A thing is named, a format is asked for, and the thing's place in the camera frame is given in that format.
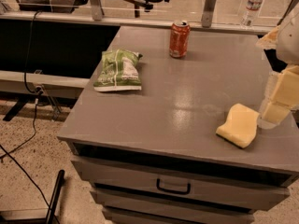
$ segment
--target green chip bag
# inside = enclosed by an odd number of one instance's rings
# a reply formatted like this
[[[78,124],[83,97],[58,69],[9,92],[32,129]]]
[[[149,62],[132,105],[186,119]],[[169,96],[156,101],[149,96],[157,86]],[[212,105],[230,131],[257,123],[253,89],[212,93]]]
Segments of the green chip bag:
[[[99,78],[93,83],[94,89],[96,91],[141,90],[141,82],[135,68],[141,57],[141,54],[125,49],[104,51],[103,69]]]

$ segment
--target black handle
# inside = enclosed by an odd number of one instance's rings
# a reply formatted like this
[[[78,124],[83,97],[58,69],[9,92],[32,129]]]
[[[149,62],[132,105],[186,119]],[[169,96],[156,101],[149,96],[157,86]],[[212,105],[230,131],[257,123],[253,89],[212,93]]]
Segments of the black handle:
[[[178,194],[178,195],[187,195],[190,193],[191,185],[190,183],[187,184],[187,190],[186,191],[180,191],[180,190],[170,190],[170,189],[164,189],[160,187],[160,178],[157,179],[156,183],[157,189],[163,192],[168,192],[172,194]]]

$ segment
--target plastic bottle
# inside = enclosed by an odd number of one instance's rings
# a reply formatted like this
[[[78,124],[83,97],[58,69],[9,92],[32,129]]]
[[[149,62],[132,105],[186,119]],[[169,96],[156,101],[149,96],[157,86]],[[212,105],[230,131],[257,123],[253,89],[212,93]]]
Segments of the plastic bottle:
[[[246,11],[243,15],[241,26],[250,27],[261,7],[263,0],[249,0],[246,5]]]

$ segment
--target drawer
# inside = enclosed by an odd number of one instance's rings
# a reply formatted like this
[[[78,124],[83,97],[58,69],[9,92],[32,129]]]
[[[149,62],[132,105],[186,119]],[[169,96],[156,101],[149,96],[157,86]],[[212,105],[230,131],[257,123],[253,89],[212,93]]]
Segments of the drawer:
[[[116,189],[95,189],[91,191],[96,203],[156,217],[167,217],[181,221],[209,224],[249,224],[251,214],[203,206],[196,203],[178,202],[164,197],[140,195]]]
[[[269,210],[290,195],[286,188],[118,161],[76,158],[72,162],[81,179],[93,186],[105,184],[249,210]]]
[[[111,220],[117,224],[203,224],[200,222],[183,221],[169,217],[158,217],[126,211],[113,207],[103,207],[103,214],[107,220]]]

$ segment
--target soda can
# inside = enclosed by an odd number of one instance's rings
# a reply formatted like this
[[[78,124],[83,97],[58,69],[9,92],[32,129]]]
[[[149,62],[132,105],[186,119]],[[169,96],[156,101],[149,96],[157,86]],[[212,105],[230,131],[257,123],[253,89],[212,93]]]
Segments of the soda can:
[[[175,21],[171,26],[169,54],[180,58],[186,55],[190,25],[186,21]]]

